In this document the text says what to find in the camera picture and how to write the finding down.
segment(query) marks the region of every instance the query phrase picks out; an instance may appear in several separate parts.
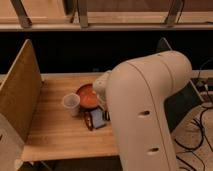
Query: wooden table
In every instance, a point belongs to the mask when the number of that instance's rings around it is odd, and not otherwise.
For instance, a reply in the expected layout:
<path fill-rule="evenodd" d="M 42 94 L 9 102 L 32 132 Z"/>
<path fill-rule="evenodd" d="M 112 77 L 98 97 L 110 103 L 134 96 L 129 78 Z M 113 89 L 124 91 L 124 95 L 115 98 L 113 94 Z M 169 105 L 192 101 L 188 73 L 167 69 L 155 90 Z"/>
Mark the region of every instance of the wooden table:
<path fill-rule="evenodd" d="M 83 117 L 72 117 L 61 104 L 64 95 L 98 76 L 47 77 L 44 80 L 29 136 L 21 156 L 23 161 L 44 161 L 118 155 L 110 123 L 89 131 Z"/>

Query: orange bowl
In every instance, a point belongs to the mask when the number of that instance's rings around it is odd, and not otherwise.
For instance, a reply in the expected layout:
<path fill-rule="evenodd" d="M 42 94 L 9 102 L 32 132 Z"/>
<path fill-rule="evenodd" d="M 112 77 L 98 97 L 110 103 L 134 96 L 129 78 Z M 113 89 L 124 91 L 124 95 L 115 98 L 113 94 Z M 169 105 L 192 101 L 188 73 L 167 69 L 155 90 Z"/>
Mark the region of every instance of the orange bowl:
<path fill-rule="evenodd" d="M 97 94 L 92 88 L 92 84 L 85 84 L 81 86 L 76 94 L 80 96 L 80 105 L 86 109 L 93 109 L 98 107 Z"/>

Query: black cable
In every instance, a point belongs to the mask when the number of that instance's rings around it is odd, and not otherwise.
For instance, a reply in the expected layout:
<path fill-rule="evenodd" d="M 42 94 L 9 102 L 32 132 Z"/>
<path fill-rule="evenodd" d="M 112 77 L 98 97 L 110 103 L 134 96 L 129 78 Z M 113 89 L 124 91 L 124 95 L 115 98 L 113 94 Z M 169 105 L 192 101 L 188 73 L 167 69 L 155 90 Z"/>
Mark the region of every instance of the black cable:
<path fill-rule="evenodd" d="M 206 111 L 208 111 L 209 109 L 213 109 L 213 107 L 211 107 L 211 108 L 205 108 L 205 109 L 201 112 L 201 114 L 200 114 L 199 121 L 200 121 L 200 125 L 201 125 L 201 127 L 203 128 L 203 131 L 204 131 L 204 138 L 206 139 L 206 142 L 207 142 L 207 144 L 209 145 L 209 148 L 210 148 L 211 151 L 213 152 L 213 147 L 212 147 L 212 145 L 211 145 L 209 139 L 208 139 L 207 136 L 206 136 L 205 127 L 203 126 L 203 116 L 204 116 L 204 113 L 205 113 Z"/>
<path fill-rule="evenodd" d="M 179 167 L 179 169 L 190 171 L 187 167 Z"/>
<path fill-rule="evenodd" d="M 203 144 L 204 141 L 204 131 L 203 131 L 203 127 L 198 123 L 197 120 L 194 119 L 194 122 L 192 122 L 194 125 L 198 126 L 200 133 L 201 133 L 201 140 L 199 142 L 199 144 L 195 147 L 187 147 L 186 145 L 183 145 L 182 143 L 180 143 L 177 139 L 174 139 L 174 141 L 182 148 L 186 149 L 187 151 L 195 151 L 198 148 L 200 148 Z"/>
<path fill-rule="evenodd" d="M 195 152 L 193 152 L 193 151 L 183 151 L 183 152 L 178 152 L 177 154 L 184 154 L 184 153 L 192 153 L 202 163 L 202 165 L 203 165 L 203 171 L 206 170 L 205 163 L 203 162 L 203 160 L 197 154 L 195 154 Z"/>
<path fill-rule="evenodd" d="M 193 151 L 191 151 L 191 153 L 192 153 L 198 160 L 200 160 L 200 162 L 201 162 L 202 165 L 203 165 L 203 171 L 205 171 L 205 170 L 206 170 L 206 165 L 205 165 L 205 163 L 203 162 L 203 160 L 202 160 L 197 154 L 195 154 Z"/>
<path fill-rule="evenodd" d="M 206 91 L 207 97 L 209 98 L 209 100 L 210 100 L 210 102 L 211 102 L 211 104 L 212 104 L 212 106 L 213 106 L 213 99 L 212 99 L 212 97 L 210 96 L 209 91 L 208 91 L 207 89 L 205 89 L 205 91 Z"/>
<path fill-rule="evenodd" d="M 182 0 L 182 7 L 181 7 L 181 10 L 180 10 L 180 14 L 178 16 L 178 19 L 177 19 L 177 23 L 179 23 L 180 17 L 183 13 L 184 6 L 185 6 L 185 0 Z"/>
<path fill-rule="evenodd" d="M 176 155 L 176 158 L 178 160 L 180 160 L 182 163 L 184 163 L 186 166 L 188 166 L 190 169 L 192 169 L 193 171 L 198 171 L 197 169 L 195 169 L 192 165 L 190 165 L 188 162 L 186 162 L 185 160 L 183 160 L 182 158 L 180 158 L 179 156 Z"/>
<path fill-rule="evenodd" d="M 199 71 L 198 71 L 198 75 L 197 75 L 197 82 L 199 81 L 200 79 L 200 74 L 201 74 L 201 70 L 203 69 L 203 67 L 208 64 L 209 62 L 211 62 L 213 60 L 213 57 L 208 59 L 207 61 L 205 61 L 199 68 Z"/>

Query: wall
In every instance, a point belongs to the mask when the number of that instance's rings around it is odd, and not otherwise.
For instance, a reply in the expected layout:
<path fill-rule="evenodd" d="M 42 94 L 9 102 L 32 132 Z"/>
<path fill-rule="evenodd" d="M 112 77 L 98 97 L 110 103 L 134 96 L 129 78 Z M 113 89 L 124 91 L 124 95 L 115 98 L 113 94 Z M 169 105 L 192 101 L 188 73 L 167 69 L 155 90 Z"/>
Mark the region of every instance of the wall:
<path fill-rule="evenodd" d="M 33 41 L 42 73 L 63 73 L 112 69 L 155 53 L 161 37 L 187 55 L 193 69 L 213 57 L 213 31 L 0 32 L 0 73 L 8 71 L 26 38 Z"/>

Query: paper cup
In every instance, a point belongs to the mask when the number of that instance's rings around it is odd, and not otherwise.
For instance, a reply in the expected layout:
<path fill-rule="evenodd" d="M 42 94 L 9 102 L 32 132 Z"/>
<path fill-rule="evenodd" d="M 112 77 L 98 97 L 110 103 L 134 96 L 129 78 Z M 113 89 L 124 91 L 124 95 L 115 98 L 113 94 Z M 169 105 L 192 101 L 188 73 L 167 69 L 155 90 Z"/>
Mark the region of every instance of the paper cup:
<path fill-rule="evenodd" d="M 77 116 L 80 108 L 80 97 L 75 93 L 67 94 L 63 97 L 62 104 L 69 109 L 71 116 Z"/>

